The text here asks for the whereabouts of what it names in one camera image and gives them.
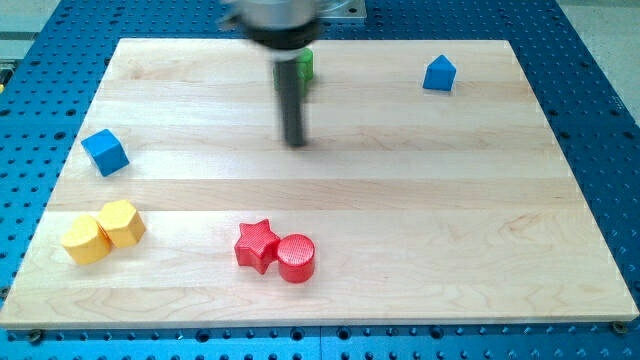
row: blue pegboard table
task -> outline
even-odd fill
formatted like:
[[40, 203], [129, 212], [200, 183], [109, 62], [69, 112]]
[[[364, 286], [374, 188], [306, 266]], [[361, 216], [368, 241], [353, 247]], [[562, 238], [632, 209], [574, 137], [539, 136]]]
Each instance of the blue pegboard table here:
[[[121, 37], [241, 37], [204, 0], [62, 0], [0, 95], [0, 295]], [[506, 39], [640, 301], [640, 130], [553, 1], [369, 0], [328, 39]], [[639, 359], [629, 324], [0, 330], [0, 359]]]

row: wooden tabletop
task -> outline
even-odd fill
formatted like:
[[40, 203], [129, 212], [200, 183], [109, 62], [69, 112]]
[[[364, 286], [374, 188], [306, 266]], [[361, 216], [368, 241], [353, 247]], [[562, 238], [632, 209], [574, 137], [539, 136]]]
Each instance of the wooden tabletop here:
[[[318, 41], [310, 144], [280, 139], [269, 53], [124, 39], [9, 297], [2, 326], [163, 328], [630, 320], [636, 305], [507, 42]], [[440, 54], [451, 93], [422, 89]], [[103, 178], [79, 140], [131, 164]], [[147, 233], [88, 266], [61, 235], [129, 199]], [[316, 244], [289, 284], [235, 262], [238, 224]]]

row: yellow hexagonal prism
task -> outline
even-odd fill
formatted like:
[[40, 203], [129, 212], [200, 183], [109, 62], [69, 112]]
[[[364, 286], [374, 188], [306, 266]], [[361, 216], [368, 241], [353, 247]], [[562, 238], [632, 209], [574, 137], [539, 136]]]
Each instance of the yellow hexagonal prism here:
[[97, 219], [117, 248], [137, 244], [146, 230], [138, 210], [128, 200], [106, 203]]
[[62, 246], [80, 265], [96, 262], [111, 251], [111, 243], [89, 215], [80, 215], [73, 222], [71, 229], [62, 235]]

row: blue block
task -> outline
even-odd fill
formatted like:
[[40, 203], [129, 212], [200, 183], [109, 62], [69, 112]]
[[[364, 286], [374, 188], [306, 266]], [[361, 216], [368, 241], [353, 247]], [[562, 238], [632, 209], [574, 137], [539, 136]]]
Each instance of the blue block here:
[[455, 77], [455, 66], [444, 55], [440, 55], [427, 67], [422, 87], [432, 90], [451, 91]]
[[82, 140], [82, 146], [102, 176], [109, 176], [129, 164], [120, 141], [107, 129]]

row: wooden board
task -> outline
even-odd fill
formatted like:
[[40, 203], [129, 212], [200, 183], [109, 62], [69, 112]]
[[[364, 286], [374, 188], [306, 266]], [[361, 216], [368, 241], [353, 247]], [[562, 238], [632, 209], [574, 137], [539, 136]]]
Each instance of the wooden board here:
[[[508, 43], [318, 41], [311, 143], [286, 149], [269, 54], [122, 40], [2, 310], [8, 328], [630, 320], [638, 310]], [[421, 88], [445, 53], [451, 94]], [[81, 213], [128, 198], [148, 232], [79, 267]], [[240, 222], [309, 235], [301, 285], [235, 264]]]

